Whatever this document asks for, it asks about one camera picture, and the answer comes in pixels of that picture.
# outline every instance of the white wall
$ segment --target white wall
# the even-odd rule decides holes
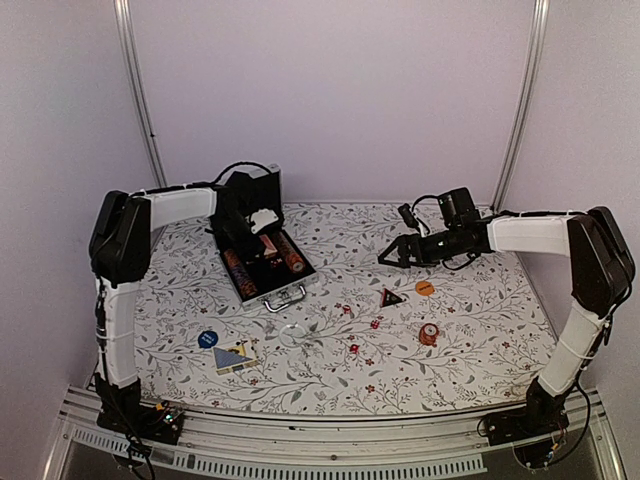
[[[169,183],[279,163],[288,200],[488,203],[534,1],[138,0],[131,13]]]
[[[2,2],[0,45],[0,478],[32,480],[95,361],[102,196],[152,178],[112,2]]]
[[[640,2],[551,2],[531,116],[506,206],[609,206],[640,260]],[[526,262],[551,318],[569,310],[568,261]],[[640,478],[640,294],[592,364],[629,478]]]

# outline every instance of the metal frame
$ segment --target metal frame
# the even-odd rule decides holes
[[[131,20],[129,0],[114,0],[114,6],[125,67],[133,93],[140,129],[149,157],[151,172],[157,186],[166,187],[168,185],[167,178],[160,159],[160,151],[158,143],[156,142],[156,135],[151,123],[149,106],[142,83],[142,73],[138,62],[138,54],[133,35],[133,22]],[[502,208],[509,189],[509,184],[513,177],[529,113],[529,106],[533,96],[533,87],[538,75],[540,59],[542,57],[548,12],[549,0],[535,0],[531,36],[529,39],[529,52],[526,60],[526,69],[520,92],[520,99],[518,101],[514,124],[511,129],[507,151],[498,179],[498,185],[491,202],[491,208],[494,211]]]
[[[498,180],[498,186],[493,195],[491,207],[494,211],[500,211],[504,205],[509,184],[513,177],[513,172],[518,159],[518,152],[524,136],[529,106],[533,97],[533,87],[538,76],[540,59],[542,58],[542,47],[544,45],[544,34],[547,28],[547,16],[549,13],[549,0],[536,0],[533,11],[533,23],[531,25],[531,38],[529,40],[529,53],[527,55],[527,65],[520,91],[520,100],[516,110],[516,117],[507,145],[502,171]]]
[[[607,479],[622,480],[626,477],[598,393],[591,390],[589,398],[591,436],[602,473]],[[579,393],[567,399],[569,430],[583,428],[585,405]],[[509,408],[513,407],[342,419],[186,406],[178,445],[148,444],[153,447],[151,461],[155,465],[216,478],[262,478],[262,472],[268,472],[267,478],[291,480],[382,479],[386,478],[384,472],[397,480],[455,478],[486,471],[483,453],[512,447],[490,447],[488,440],[476,433],[477,423],[485,413]],[[123,435],[96,426],[99,410],[100,399],[95,393],[69,388],[44,480],[60,478],[72,441],[126,455]],[[249,469],[255,475],[247,473]],[[430,473],[422,474],[422,469]]]
[[[160,151],[156,142],[156,135],[151,124],[149,106],[142,86],[142,74],[138,63],[138,53],[136,51],[135,39],[133,37],[133,25],[131,22],[131,12],[129,10],[129,0],[114,0],[116,10],[116,23],[118,24],[118,34],[122,54],[124,55],[125,67],[129,77],[129,84],[133,94],[133,101],[138,113],[138,122],[142,131],[142,138],[145,142],[149,166],[153,179],[158,187],[167,186],[167,178],[164,173],[162,162],[160,161]]]

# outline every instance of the small red object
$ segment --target small red object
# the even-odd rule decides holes
[[[440,335],[438,326],[433,323],[426,323],[421,329],[418,338],[420,343],[428,347],[436,347],[436,339]]]

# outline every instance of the blue circle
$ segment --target blue circle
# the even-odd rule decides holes
[[[218,343],[218,334],[213,330],[207,330],[198,336],[198,345],[201,348],[211,348],[216,343]]]

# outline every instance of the transparent ring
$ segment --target transparent ring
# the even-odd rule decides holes
[[[280,343],[287,348],[301,347],[304,344],[304,337],[307,330],[299,323],[290,323],[280,329],[278,338]]]

